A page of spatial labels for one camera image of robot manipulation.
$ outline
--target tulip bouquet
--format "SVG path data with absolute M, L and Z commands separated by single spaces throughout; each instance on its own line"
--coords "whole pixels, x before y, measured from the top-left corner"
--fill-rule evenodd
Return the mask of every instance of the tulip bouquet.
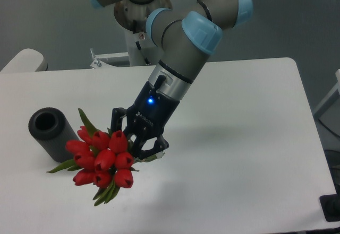
M 64 161 L 48 173 L 63 169 L 80 170 L 73 178 L 75 185 L 95 184 L 99 187 L 93 198 L 95 206 L 113 200 L 120 188 L 132 187 L 132 171 L 137 171 L 132 167 L 134 163 L 150 162 L 164 155 L 152 155 L 143 161 L 135 159 L 130 154 L 133 142 L 128 141 L 122 131 L 112 132 L 108 128 L 107 133 L 102 132 L 94 127 L 83 110 L 79 109 L 79 114 L 84 125 L 77 133 L 84 141 L 68 141 L 66 149 L 74 155 L 73 159 Z

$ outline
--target gripper logo text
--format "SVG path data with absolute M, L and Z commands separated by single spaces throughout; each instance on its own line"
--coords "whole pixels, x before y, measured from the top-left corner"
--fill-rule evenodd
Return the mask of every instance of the gripper logo text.
M 154 123 L 151 122 L 148 118 L 146 118 L 144 115 L 142 115 L 139 111 L 138 113 L 136 114 L 136 116 L 139 116 L 140 118 L 142 118 L 144 121 L 146 121 L 149 125 L 153 126 Z

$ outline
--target white tabletop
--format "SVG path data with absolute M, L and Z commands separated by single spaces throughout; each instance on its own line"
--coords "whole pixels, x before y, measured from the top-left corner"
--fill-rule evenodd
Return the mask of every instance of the white tabletop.
M 335 189 L 298 69 L 288 58 L 208 63 L 165 127 L 170 148 L 137 163 L 134 184 L 93 206 L 93 185 L 30 136 L 40 108 L 74 129 L 132 105 L 153 67 L 0 75 L 0 233 L 276 233 L 338 227 L 319 196 Z

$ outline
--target red tulip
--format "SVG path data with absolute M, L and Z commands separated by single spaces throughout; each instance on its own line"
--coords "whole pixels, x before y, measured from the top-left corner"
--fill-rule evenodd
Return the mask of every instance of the red tulip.
M 84 140 L 87 144 L 92 145 L 92 139 L 89 136 L 89 133 L 87 132 L 87 129 L 85 126 L 80 126 L 80 130 L 77 131 L 78 136 Z
M 92 151 L 79 152 L 74 156 L 75 163 L 88 170 L 95 169 L 95 156 Z
M 120 169 L 116 172 L 114 177 L 115 183 L 119 187 L 131 188 L 133 185 L 132 173 L 128 169 Z
M 96 173 L 93 182 L 99 188 L 107 188 L 107 186 L 111 183 L 112 176 L 108 171 Z
M 108 148 L 109 141 L 110 137 L 105 132 L 97 131 L 92 138 L 92 145 L 101 151 Z
M 79 140 L 69 140 L 66 143 L 66 150 L 72 154 L 77 154 L 80 152 L 89 152 L 90 147 L 85 142 Z
M 95 159 L 95 171 L 107 171 L 115 163 L 116 155 L 109 149 L 102 150 Z
M 82 169 L 73 178 L 75 185 L 87 185 L 94 182 L 95 173 L 93 171 Z
M 115 167 L 116 169 L 129 169 L 133 165 L 133 156 L 128 152 L 120 153 L 116 157 Z
M 128 140 L 122 131 L 116 131 L 112 134 L 108 147 L 114 153 L 122 153 L 128 149 Z

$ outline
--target black cylinder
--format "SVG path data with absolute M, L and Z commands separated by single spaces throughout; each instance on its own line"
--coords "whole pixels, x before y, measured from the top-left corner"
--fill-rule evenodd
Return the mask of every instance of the black cylinder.
M 53 160 L 63 162 L 73 158 L 65 145 L 68 140 L 78 140 L 78 137 L 60 110 L 38 110 L 30 118 L 28 130 Z

